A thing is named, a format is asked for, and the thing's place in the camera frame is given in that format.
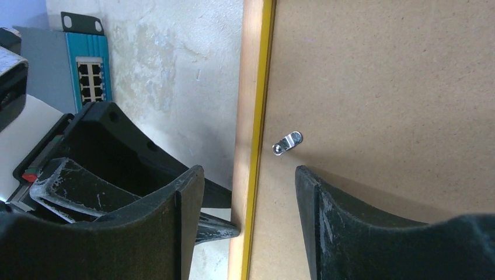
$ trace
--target wooden board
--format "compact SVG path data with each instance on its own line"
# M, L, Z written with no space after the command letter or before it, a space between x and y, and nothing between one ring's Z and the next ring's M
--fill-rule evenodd
M309 279L297 165L419 221L495 212L494 1L279 0L273 34L250 279Z
M244 2L232 181L232 221L240 235L230 242L229 280L247 280L249 273L274 4Z

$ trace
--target yellow tape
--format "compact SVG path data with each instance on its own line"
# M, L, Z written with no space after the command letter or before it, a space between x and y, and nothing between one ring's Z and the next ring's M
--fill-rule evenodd
M253 144L251 147L251 163L249 172L249 188L247 192L247 210L245 223L245 241L242 256L241 280L249 279L249 266L251 261L251 246L253 241L253 226L255 222L256 192L262 151L264 113L266 104L266 92L271 54L271 35L273 21L275 19L276 0L263 1L262 29L260 38L260 58L258 66L258 83L256 88L255 120L253 123Z

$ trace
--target worn black plastic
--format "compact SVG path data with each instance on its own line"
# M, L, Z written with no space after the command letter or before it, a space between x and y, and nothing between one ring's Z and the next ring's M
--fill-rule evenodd
M0 279L187 280L203 186L194 166L94 222L0 212Z
M374 208L305 166L295 186L312 280L495 279L495 215L426 225Z
M30 196L70 223L94 221L141 198L102 180L66 157L53 159L44 167L30 188ZM200 214L196 244L238 235L233 223Z

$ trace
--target concrete floor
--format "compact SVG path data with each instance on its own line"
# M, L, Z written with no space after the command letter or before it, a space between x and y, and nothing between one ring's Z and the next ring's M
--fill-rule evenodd
M242 0L46 2L53 29L61 11L102 20L116 103L157 145L231 188ZM227 255L225 240L196 246L190 279L226 279Z

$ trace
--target metal bracket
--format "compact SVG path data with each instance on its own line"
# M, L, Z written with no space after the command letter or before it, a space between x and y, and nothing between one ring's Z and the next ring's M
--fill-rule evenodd
M280 156L286 151L293 149L302 142L302 134L299 131L294 131L285 136L278 143L273 145L273 153L276 156Z

